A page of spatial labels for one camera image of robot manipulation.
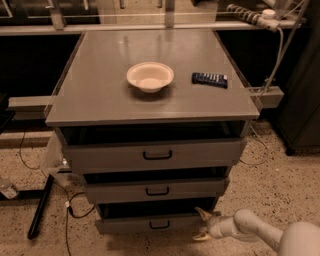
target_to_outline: black stand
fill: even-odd
[[[49,175],[47,179],[47,183],[44,187],[43,190],[22,190],[19,191],[18,197],[15,199],[9,200],[5,198],[1,193],[0,193],[0,201],[16,201],[16,200],[28,200],[28,199],[40,199],[37,211],[33,217],[29,232],[28,232],[28,239],[33,239],[35,238],[38,234],[38,228],[39,224],[42,218],[43,211],[46,207],[50,191],[53,185],[54,178],[53,176]]]

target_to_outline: power strip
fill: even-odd
[[[228,5],[227,11],[232,12],[235,17],[242,21],[272,32],[277,32],[280,25],[280,22],[275,19],[265,19],[260,13],[250,11],[236,4]]]

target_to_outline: drawer handle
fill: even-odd
[[[153,226],[153,225],[152,225],[152,222],[150,221],[150,222],[149,222],[149,226],[150,226],[151,229],[166,229],[166,228],[170,227],[170,220],[167,221],[167,225],[165,225],[165,226],[158,226],[158,227]]]
[[[147,152],[143,151],[143,158],[145,160],[166,160],[172,157],[172,150],[170,149],[167,156],[150,157],[147,156]]]
[[[146,188],[146,194],[148,196],[165,196],[169,194],[169,187],[167,187],[167,191],[166,192],[162,192],[162,193],[149,193],[149,189]]]

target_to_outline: white cable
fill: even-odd
[[[273,71],[272,71],[272,73],[271,73],[271,75],[270,75],[270,77],[269,77],[269,79],[267,81],[267,84],[264,86],[262,93],[257,97],[256,100],[259,100],[259,98],[269,90],[271,82],[272,82],[272,80],[273,80],[273,78],[274,78],[274,76],[275,76],[275,74],[276,74],[276,72],[277,72],[277,70],[278,70],[278,68],[280,66],[280,63],[281,63],[281,61],[282,61],[282,59],[283,59],[283,57],[284,57],[284,55],[285,55],[290,43],[292,41],[292,38],[293,38],[293,36],[294,36],[294,34],[295,34],[295,32],[296,32],[296,30],[297,30],[302,18],[303,18],[303,15],[304,15],[304,13],[305,13],[305,11],[306,11],[309,3],[310,3],[310,0],[303,0],[303,2],[304,2],[304,4],[301,7],[301,10],[300,10],[299,15],[297,17],[297,20],[296,20],[296,22],[295,22],[295,24],[294,24],[294,26],[293,26],[290,34],[289,34],[289,37],[288,37],[285,45],[283,46],[283,49],[281,50],[280,60],[279,60],[279,62],[277,62],[275,68],[273,69]]]
[[[264,159],[262,159],[260,162],[257,162],[257,163],[248,163],[248,162],[242,160],[241,158],[239,159],[239,161],[241,163],[243,163],[243,164],[246,164],[246,165],[261,165],[261,164],[263,164],[263,163],[265,163],[266,161],[269,160],[270,150],[267,147],[267,145],[262,140],[260,140],[259,135],[255,131],[255,129],[252,127],[252,125],[250,125],[250,129],[252,130],[253,134],[256,136],[255,140],[260,142],[265,147],[265,149],[266,149],[266,157]]]
[[[274,66],[274,68],[273,68],[273,70],[272,70],[272,73],[275,73],[276,70],[278,69],[279,65],[280,65],[281,55],[282,55],[282,49],[283,49],[283,41],[284,41],[283,30],[279,27],[279,28],[278,28],[278,31],[279,31],[279,33],[280,33],[280,43],[279,43],[277,61],[276,61],[276,64],[275,64],[275,66]],[[269,76],[265,87],[268,88],[268,87],[270,86],[270,84],[272,83],[272,81],[270,81],[271,79],[273,80],[273,76]],[[261,98],[261,96],[262,96],[263,94],[265,94],[266,92],[267,92],[267,90],[263,90],[263,91],[261,92],[261,94],[257,96],[257,99],[256,99],[256,100],[259,100],[259,99]]]
[[[297,10],[302,4],[304,3],[304,0],[302,0],[299,4],[297,4],[296,7],[294,7],[291,11],[289,11],[288,13],[284,14],[281,18],[285,18],[288,15],[290,15],[291,13],[293,13],[295,10]]]
[[[280,33],[280,44],[279,44],[276,66],[280,64],[280,61],[281,61],[281,53],[282,53],[283,41],[284,41],[283,30],[281,28],[278,28],[278,31]]]

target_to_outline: cabinet top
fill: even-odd
[[[134,88],[126,73],[141,62],[168,65],[173,82],[155,94]],[[229,87],[192,84],[193,72],[227,75]],[[85,34],[46,122],[60,127],[258,116],[211,30],[95,31]]]

